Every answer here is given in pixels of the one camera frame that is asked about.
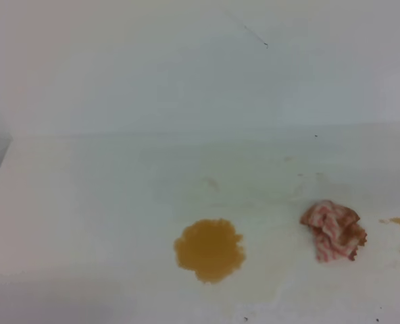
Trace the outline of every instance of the white surface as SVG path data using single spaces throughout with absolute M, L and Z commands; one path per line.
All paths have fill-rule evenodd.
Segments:
M 0 0 L 14 138 L 397 120 L 400 0 Z
M 354 263 L 315 261 L 298 218 L 319 198 L 361 215 Z M 247 260 L 205 286 L 172 245 L 216 217 Z M 15 140 L 0 171 L 0 323 L 400 323 L 400 227 L 378 222 L 390 217 L 400 124 Z

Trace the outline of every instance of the crumpled paper towel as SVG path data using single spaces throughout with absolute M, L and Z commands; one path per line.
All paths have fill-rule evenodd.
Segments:
M 367 233 L 356 224 L 359 220 L 353 209 L 323 200 L 302 215 L 301 224 L 308 226 L 314 235 L 319 262 L 343 257 L 354 261 L 358 246 L 367 242 Z

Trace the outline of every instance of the red-stained tissue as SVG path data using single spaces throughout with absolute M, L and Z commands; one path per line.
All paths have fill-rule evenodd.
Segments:
M 341 258 L 354 261 L 358 247 L 367 242 L 367 233 L 357 224 L 359 220 L 353 209 L 323 200 L 302 215 L 301 224 L 314 235 L 319 262 Z

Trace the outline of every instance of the white wall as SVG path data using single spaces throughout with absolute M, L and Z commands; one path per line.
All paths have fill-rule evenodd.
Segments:
M 391 120 L 400 0 L 0 0 L 14 138 Z

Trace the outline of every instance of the white tabletop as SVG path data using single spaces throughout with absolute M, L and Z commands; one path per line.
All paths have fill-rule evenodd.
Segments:
M 299 217 L 355 209 L 327 265 Z M 225 218 L 247 259 L 216 285 L 173 242 Z M 0 323 L 400 323 L 400 125 L 12 142 L 0 169 Z

